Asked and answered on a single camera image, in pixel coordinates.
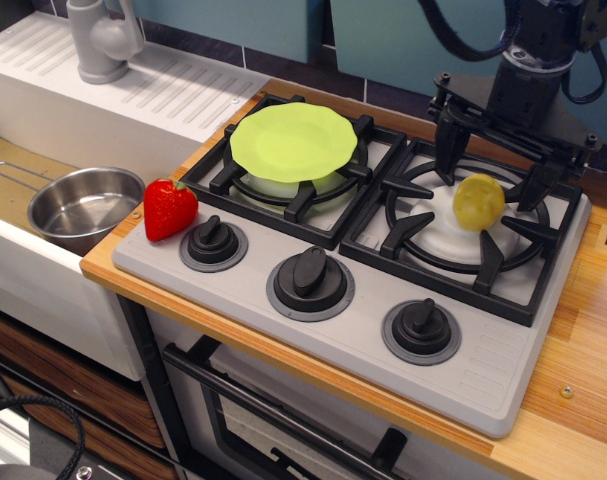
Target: red strawberry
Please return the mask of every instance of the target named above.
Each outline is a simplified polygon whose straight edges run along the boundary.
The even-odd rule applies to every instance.
[[[160,178],[145,189],[145,234],[156,242],[183,230],[196,218],[199,201],[184,183]]]

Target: black cable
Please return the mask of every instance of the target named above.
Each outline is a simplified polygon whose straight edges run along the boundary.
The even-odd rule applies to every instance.
[[[521,25],[520,0],[503,0],[505,4],[505,31],[498,44],[489,50],[477,50],[467,45],[450,27],[436,4],[436,0],[419,0],[432,31],[441,45],[452,55],[468,62],[480,62],[500,55],[512,44]]]
[[[72,423],[76,428],[76,449],[72,453],[72,456],[65,466],[65,469],[63,469],[59,476],[56,477],[56,480],[68,480],[70,475],[72,475],[76,469],[76,466],[81,459],[81,455],[83,454],[83,450],[85,449],[85,430],[83,429],[83,424],[81,423],[81,419],[76,413],[76,410],[70,407],[67,403],[55,398],[45,397],[42,395],[18,395],[0,400],[0,411],[9,407],[16,407],[18,405],[44,405],[47,407],[54,407],[58,408],[68,417],[70,417],[70,420],[72,420]]]
[[[568,98],[568,100],[577,105],[585,105],[587,103],[592,103],[597,100],[603,92],[605,91],[605,86],[607,85],[607,60],[605,59],[605,55],[603,54],[603,50],[601,49],[601,44],[597,43],[592,47],[592,56],[596,61],[596,66],[599,69],[599,74],[601,75],[601,84],[594,90],[592,93],[585,95],[584,97],[574,97],[570,93],[570,71],[568,70],[563,74],[563,78],[561,79],[561,88],[563,89],[563,93]]]

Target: lime green plate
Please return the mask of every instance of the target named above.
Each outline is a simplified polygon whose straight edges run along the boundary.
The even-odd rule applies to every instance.
[[[298,102],[245,117],[230,137],[236,163],[256,177],[284,183],[329,175],[350,161],[356,143],[349,120]]]

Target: butcher block counter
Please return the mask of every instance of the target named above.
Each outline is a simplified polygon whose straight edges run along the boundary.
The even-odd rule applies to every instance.
[[[265,93],[305,96],[356,118],[433,139],[435,126],[412,117],[269,82],[230,123],[238,122]],[[223,134],[220,130],[171,178],[179,179]],[[527,168],[530,164],[473,139],[469,151]],[[171,294],[113,265],[112,252],[143,221],[143,207],[81,261],[86,277],[147,308],[191,326],[233,348],[302,378],[380,417],[514,478],[607,479],[607,175],[588,170],[581,180],[593,204],[587,229],[512,432],[492,439],[396,394],[313,358],[289,345]]]

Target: oven window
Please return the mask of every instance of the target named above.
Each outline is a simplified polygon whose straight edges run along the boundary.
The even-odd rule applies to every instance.
[[[362,479],[233,401],[203,390],[219,448],[261,478]]]

